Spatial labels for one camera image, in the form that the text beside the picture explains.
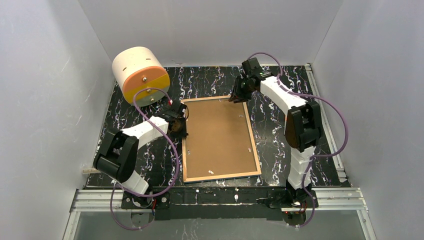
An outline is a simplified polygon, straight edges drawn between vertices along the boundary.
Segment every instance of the black marble surface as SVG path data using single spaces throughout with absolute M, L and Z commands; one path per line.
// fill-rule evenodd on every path
M 277 67 L 265 67 L 277 72 Z M 241 67 L 168 67 L 171 79 L 169 95 L 172 99 L 192 99 L 229 95 Z M 282 82 L 294 92 L 312 94 L 306 70 L 303 66 L 285 66 Z M 166 106 L 165 98 L 146 107 L 143 112 L 151 117 Z M 183 183 L 182 174 L 178 176 L 175 186 L 186 187 L 276 187 L 285 186 L 290 172 L 290 146 L 284 137 L 284 114 L 266 96 L 256 92 L 247 103 L 250 121 L 255 137 L 262 174 L 260 176 L 220 179 L 197 183 Z M 137 110 L 127 103 L 116 83 L 104 120 L 99 144 L 106 128 L 129 128 L 143 121 Z M 181 141 L 175 141 L 182 170 Z M 329 154 L 330 148 L 326 137 L 322 137 L 315 150 L 316 154 Z M 154 187 L 167 186 L 175 174 L 175 163 L 171 147 L 161 137 L 138 151 L 135 170 Z M 336 168 L 331 158 L 321 158 L 312 165 L 312 182 L 315 186 L 340 186 Z M 112 179 L 104 174 L 91 174 L 87 187 L 111 187 Z

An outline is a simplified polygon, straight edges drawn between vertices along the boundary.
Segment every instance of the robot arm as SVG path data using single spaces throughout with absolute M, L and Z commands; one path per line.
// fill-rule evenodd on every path
M 244 74 L 236 78 L 229 100 L 246 102 L 252 92 L 259 91 L 284 112 L 284 135 L 291 147 L 288 182 L 294 190 L 301 189 L 303 175 L 323 135 L 320 105 L 287 92 L 277 77 L 262 69 L 256 58 L 246 60 L 242 66 Z M 311 171 L 306 173 L 305 186 L 311 183 L 310 174 Z
M 170 109 L 152 116 L 149 121 L 170 137 L 185 138 L 188 135 L 186 109 L 185 104 L 176 101 Z M 118 181 L 124 188 L 144 194 L 149 184 L 135 171 L 137 152 L 158 137 L 162 137 L 162 134 L 148 121 L 122 130 L 109 128 L 104 134 L 93 166 Z

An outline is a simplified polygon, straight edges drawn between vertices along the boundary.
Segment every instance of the white cylinder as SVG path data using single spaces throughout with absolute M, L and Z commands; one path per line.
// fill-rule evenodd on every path
M 133 104 L 134 95 L 146 88 L 165 92 L 170 87 L 170 77 L 155 55 L 146 47 L 136 46 L 119 53 L 112 62 L 113 74 L 123 97 Z M 164 94 L 157 90 L 143 91 L 136 97 L 138 106 L 157 102 Z

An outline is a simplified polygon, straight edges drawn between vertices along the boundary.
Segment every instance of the brown board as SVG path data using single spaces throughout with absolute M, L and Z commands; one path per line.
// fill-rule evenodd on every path
M 182 140 L 184 182 L 261 174 L 246 103 L 229 96 L 183 99 L 188 107 Z

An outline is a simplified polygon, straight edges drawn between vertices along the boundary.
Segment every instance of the white panel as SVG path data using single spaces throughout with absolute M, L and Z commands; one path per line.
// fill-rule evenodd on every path
M 312 62 L 343 0 L 79 2 L 111 59 L 143 46 L 164 66 L 226 66 L 259 51 Z
M 160 130 L 162 130 L 164 133 L 168 131 L 168 122 L 165 121 L 165 119 L 158 117 L 158 116 L 152 116 L 149 118 L 150 122 L 152 122 L 154 125 L 156 125 Z M 159 132 L 156 128 L 154 128 L 150 122 L 144 121 L 140 124 L 137 124 L 135 126 L 121 129 L 122 132 L 128 136 L 134 136 L 138 138 L 138 149 L 146 145 L 147 143 L 152 142 L 153 140 L 163 137 L 162 133 Z
M 313 63 L 322 95 L 345 114 L 342 160 L 378 239 L 422 239 L 424 3 L 346 0 Z M 343 125 L 328 110 L 340 146 Z
M 1 239 L 62 239 L 111 61 L 76 0 L 1 1 L 0 36 Z

